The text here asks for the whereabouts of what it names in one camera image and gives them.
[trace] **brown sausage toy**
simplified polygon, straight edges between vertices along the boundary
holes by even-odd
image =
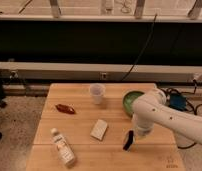
[[[58,104],[58,105],[55,105],[55,107],[59,112],[68,113],[68,114],[75,114],[75,110],[70,106]]]

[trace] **wooden table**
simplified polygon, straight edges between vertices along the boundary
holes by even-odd
[[[122,106],[122,98],[131,90],[148,91],[155,84],[105,84],[102,105],[94,105],[88,93],[89,84],[52,84],[36,132],[27,171],[182,171],[184,166],[176,148],[173,133],[154,125],[150,135],[124,151],[123,140],[131,129],[131,119]],[[56,110],[56,104],[72,106],[77,114]],[[90,136],[97,119],[109,127],[102,142]],[[67,169],[52,143],[51,128],[67,137],[77,162]]]

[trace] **plastic cup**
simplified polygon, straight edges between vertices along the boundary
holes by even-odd
[[[105,93],[105,86],[99,83],[91,84],[89,86],[89,93],[93,99],[94,104],[101,104]]]

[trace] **plastic bottle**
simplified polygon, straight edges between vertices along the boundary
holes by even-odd
[[[51,129],[51,133],[63,163],[70,167],[76,161],[76,157],[69,144],[65,137],[56,128]]]

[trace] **floor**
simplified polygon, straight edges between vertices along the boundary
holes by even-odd
[[[0,171],[24,171],[32,147],[36,128],[45,103],[45,97],[8,96],[8,106],[0,108]],[[202,101],[193,100],[193,104]],[[176,135],[177,144],[185,146],[191,141]],[[186,171],[202,171],[202,146],[179,150]]]

